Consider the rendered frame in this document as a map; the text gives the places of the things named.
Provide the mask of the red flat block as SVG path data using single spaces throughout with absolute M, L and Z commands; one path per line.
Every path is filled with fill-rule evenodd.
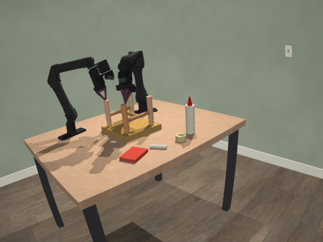
M 136 163 L 147 152 L 148 152 L 148 149 L 146 149 L 146 148 L 131 147 L 128 151 L 126 151 L 124 154 L 122 154 L 119 157 L 119 159 L 121 161 L 127 161 L 127 162 Z

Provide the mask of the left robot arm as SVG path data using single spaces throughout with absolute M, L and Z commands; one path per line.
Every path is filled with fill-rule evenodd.
M 118 78 L 119 85 L 132 84 L 132 72 L 135 77 L 136 84 L 136 102 L 138 102 L 138 110 L 135 110 L 136 114 L 140 114 L 147 111 L 146 103 L 146 90 L 143 85 L 142 68 L 144 68 L 143 52 L 128 52 L 129 55 L 123 56 L 118 64 Z M 140 57 L 141 56 L 141 57 Z M 130 69 L 131 68 L 131 69 Z

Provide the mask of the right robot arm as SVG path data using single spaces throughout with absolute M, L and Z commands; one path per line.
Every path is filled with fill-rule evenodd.
M 48 76 L 48 84 L 50 87 L 52 87 L 53 91 L 55 92 L 63 110 L 65 113 L 65 117 L 67 119 L 66 127 L 67 127 L 67 133 L 63 134 L 61 136 L 58 136 L 58 139 L 60 140 L 66 140 L 68 138 L 71 138 L 75 135 L 78 135 L 82 132 L 85 132 L 86 129 L 84 128 L 78 128 L 76 129 L 75 126 L 75 120 L 76 117 L 78 116 L 77 111 L 71 103 L 69 102 L 62 84 L 60 80 L 60 73 L 70 71 L 70 70 L 75 70 L 75 69 L 80 69 L 80 68 L 88 68 L 89 69 L 89 75 L 91 79 L 97 77 L 99 75 L 99 72 L 101 75 L 96 79 L 98 85 L 102 85 L 105 83 L 104 79 L 102 76 L 105 77 L 105 79 L 109 80 L 114 80 L 114 73 L 110 69 L 109 64 L 107 63 L 107 60 L 103 60 L 99 63 L 94 64 L 94 58 L 92 57 L 86 57 L 83 59 L 78 59 L 62 64 L 56 64 L 50 67 L 50 72 Z M 97 65 L 97 66 L 96 66 Z M 98 72 L 99 70 L 99 72 Z M 108 72 L 107 72 L 108 71 Z M 106 72 L 106 73 L 105 73 Z M 59 73 L 59 74 L 57 74 Z M 77 132 L 76 132 L 77 131 Z

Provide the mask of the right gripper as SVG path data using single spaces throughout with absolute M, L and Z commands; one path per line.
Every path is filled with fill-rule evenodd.
M 100 75 L 99 75 L 100 76 Z M 99 77 L 99 76 L 97 76 L 97 77 Z M 95 78 L 97 78 L 97 77 L 95 77 Z M 95 78 L 93 78 L 92 79 L 92 82 L 93 82 L 93 84 L 94 84 L 94 91 L 96 92 L 96 94 L 97 95 L 99 95 L 103 100 L 106 100 L 106 85 L 105 85 L 105 83 L 104 84 L 102 84 L 102 85 L 98 85 L 98 83 L 97 83 L 97 81 L 96 81 L 96 79 Z M 105 98 L 100 94 L 100 92 L 101 91 L 104 91 L 104 95 L 105 95 Z

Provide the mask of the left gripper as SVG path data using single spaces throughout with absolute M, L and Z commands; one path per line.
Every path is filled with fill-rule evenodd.
M 134 84 L 116 85 L 116 90 L 121 90 L 124 104 L 126 104 L 129 96 L 131 95 L 131 92 L 136 92 L 136 86 Z

